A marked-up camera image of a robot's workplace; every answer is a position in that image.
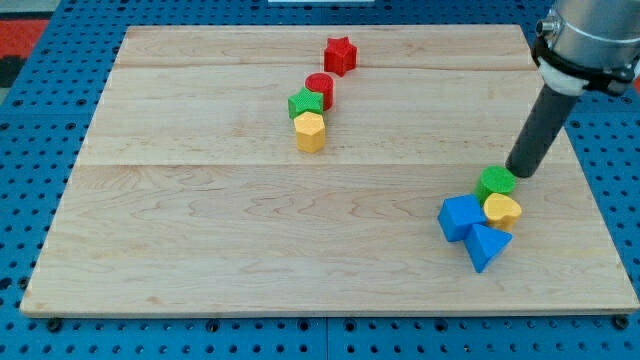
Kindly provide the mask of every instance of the yellow block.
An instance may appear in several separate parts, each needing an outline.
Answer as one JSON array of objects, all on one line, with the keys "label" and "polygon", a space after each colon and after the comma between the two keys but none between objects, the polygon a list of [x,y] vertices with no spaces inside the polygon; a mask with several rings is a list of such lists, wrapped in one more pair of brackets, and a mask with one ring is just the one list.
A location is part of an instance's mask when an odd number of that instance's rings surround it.
[{"label": "yellow block", "polygon": [[293,119],[298,149],[314,153],[324,147],[325,130],[322,115],[304,112]]},{"label": "yellow block", "polygon": [[498,193],[489,195],[483,209],[487,216],[487,225],[506,232],[511,232],[513,225],[522,215],[522,208],[515,200]]}]

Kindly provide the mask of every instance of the red block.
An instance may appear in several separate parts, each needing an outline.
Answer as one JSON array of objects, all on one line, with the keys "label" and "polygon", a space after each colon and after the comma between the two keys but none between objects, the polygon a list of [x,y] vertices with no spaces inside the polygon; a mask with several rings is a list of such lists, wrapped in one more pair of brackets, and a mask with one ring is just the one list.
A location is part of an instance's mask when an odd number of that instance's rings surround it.
[{"label": "red block", "polygon": [[324,50],[324,71],[343,77],[349,70],[356,68],[358,48],[349,42],[348,37],[327,40]]},{"label": "red block", "polygon": [[322,93],[323,110],[328,110],[333,105],[333,79],[325,73],[315,73],[309,75],[304,82],[304,86],[313,91]]},{"label": "red block", "polygon": [[48,24],[49,20],[0,21],[0,58],[28,58]]}]

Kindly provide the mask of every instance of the wooden table surface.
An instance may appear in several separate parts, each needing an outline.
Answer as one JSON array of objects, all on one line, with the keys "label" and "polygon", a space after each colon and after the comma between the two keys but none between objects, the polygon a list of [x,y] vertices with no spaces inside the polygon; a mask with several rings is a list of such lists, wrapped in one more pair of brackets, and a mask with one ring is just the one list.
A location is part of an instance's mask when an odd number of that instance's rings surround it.
[{"label": "wooden table surface", "polygon": [[[286,99],[337,78],[327,144]],[[542,81],[517,26],[132,27],[22,301],[32,317],[486,316],[639,307],[562,132],[476,274],[436,221]]]}]

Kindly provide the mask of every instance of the blue cube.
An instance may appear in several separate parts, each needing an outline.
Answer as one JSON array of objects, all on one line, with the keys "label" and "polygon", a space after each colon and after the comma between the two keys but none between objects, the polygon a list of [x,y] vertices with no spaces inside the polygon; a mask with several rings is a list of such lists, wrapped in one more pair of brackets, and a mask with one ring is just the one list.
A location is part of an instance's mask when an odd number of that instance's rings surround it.
[{"label": "blue cube", "polygon": [[438,215],[444,237],[449,242],[464,240],[473,224],[485,224],[487,217],[473,194],[449,198]]},{"label": "blue cube", "polygon": [[507,247],[513,235],[484,225],[471,226],[464,245],[476,272],[481,273]]}]

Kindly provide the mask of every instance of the toy block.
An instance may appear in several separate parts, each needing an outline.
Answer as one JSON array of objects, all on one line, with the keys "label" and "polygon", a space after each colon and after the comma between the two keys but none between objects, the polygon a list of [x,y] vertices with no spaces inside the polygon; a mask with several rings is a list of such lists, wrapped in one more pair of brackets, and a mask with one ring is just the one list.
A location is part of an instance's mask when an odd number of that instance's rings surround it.
[{"label": "toy block", "polygon": [[333,79],[325,73],[315,73],[309,75],[304,82],[304,86],[313,92],[322,93],[323,110],[329,110],[333,105]]},{"label": "toy block", "polygon": [[493,193],[509,195],[516,187],[516,177],[502,166],[489,166],[482,170],[473,193],[480,205]]},{"label": "toy block", "polygon": [[322,115],[304,112],[293,119],[298,149],[314,153],[324,147],[325,129]]},{"label": "toy block", "polygon": [[478,200],[471,194],[446,199],[438,215],[444,237],[449,242],[464,240],[471,225],[486,221]]},{"label": "toy block", "polygon": [[343,77],[349,70],[356,68],[358,48],[349,42],[348,37],[327,39],[324,50],[324,71]]},{"label": "toy block", "polygon": [[513,235],[480,224],[471,225],[464,245],[476,272],[481,273],[507,247]]},{"label": "toy block", "polygon": [[513,225],[522,215],[520,204],[507,195],[498,193],[489,195],[482,208],[487,217],[487,225],[506,232],[513,230]]},{"label": "toy block", "polygon": [[297,94],[289,97],[289,118],[295,119],[306,111],[322,115],[322,98],[322,93],[303,87]]}]

